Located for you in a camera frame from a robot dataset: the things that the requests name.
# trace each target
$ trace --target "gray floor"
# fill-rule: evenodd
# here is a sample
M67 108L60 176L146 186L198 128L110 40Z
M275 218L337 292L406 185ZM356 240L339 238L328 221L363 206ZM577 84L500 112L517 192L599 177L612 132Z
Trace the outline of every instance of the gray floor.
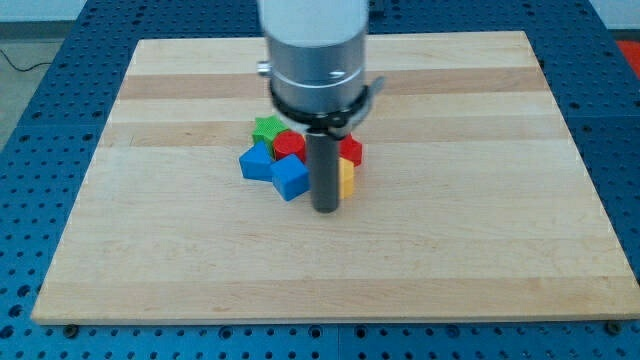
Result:
M19 68L51 62L60 49L60 39L0 40L2 49ZM18 72L0 56L0 152L13 132L48 65L29 72Z

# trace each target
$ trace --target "yellow block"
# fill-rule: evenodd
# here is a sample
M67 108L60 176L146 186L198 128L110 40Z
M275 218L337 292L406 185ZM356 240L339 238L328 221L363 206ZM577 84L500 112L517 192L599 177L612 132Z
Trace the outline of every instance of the yellow block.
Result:
M353 195L355 188L354 178L353 162L345 158L340 158L340 199L346 199Z

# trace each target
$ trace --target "wooden board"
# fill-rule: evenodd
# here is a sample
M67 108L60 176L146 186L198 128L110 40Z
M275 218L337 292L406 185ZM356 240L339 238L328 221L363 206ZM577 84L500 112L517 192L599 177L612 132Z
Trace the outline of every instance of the wooden board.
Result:
M262 39L138 44L41 324L635 318L640 290L521 32L372 36L388 81L330 215L244 180Z

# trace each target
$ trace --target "green star block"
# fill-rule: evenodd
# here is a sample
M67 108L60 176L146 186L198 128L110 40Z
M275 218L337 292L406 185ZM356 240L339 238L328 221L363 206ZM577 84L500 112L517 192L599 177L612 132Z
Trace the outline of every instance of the green star block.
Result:
M257 117L256 127L251 134L253 143L257 144L260 141L264 141L267 149L273 156L273 140L275 140L278 134L287 129L287 126L278 119L277 115L271 115L266 118Z

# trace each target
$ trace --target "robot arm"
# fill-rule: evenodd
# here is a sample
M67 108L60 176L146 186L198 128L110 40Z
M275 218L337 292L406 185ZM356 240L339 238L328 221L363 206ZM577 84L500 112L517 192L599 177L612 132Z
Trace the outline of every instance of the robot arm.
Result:
M313 207L339 205L339 140L368 114L382 80L365 85L367 0L258 0L281 120L307 139Z

